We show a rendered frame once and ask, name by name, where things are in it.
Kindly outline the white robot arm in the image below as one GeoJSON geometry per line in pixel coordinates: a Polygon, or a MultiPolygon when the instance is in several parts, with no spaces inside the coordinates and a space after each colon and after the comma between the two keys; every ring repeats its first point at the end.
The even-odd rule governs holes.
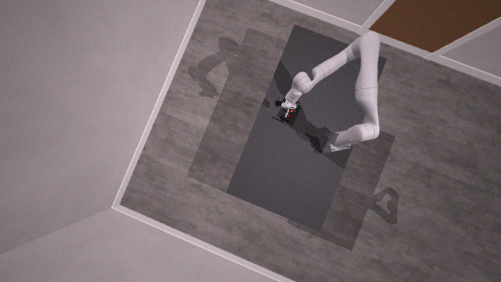
{"type": "Polygon", "coordinates": [[[379,136],[380,126],[377,113],[377,65],[380,50],[380,37],[377,32],[369,31],[356,38],[346,49],[312,69],[313,80],[305,72],[298,73],[286,102],[282,108],[296,109],[295,104],[303,93],[309,92],[319,81],[332,74],[346,63],[360,57],[361,67],[355,83],[355,99],[366,115],[366,123],[354,125],[335,135],[332,143],[336,147],[347,147],[355,143],[375,139],[379,136]]]}

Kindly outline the grey power strip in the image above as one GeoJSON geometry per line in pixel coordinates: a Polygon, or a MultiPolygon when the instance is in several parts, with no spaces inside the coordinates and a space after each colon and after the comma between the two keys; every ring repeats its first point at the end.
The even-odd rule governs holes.
{"type": "Polygon", "coordinates": [[[290,117],[291,117],[291,115],[292,115],[293,112],[294,112],[294,110],[289,111],[289,109],[284,108],[283,112],[282,112],[282,114],[280,116],[280,118],[283,119],[282,121],[279,120],[279,119],[277,119],[277,118],[275,118],[275,117],[273,117],[273,118],[275,118],[276,120],[281,121],[281,122],[284,122],[284,121],[288,122],[290,120],[290,117]]]}

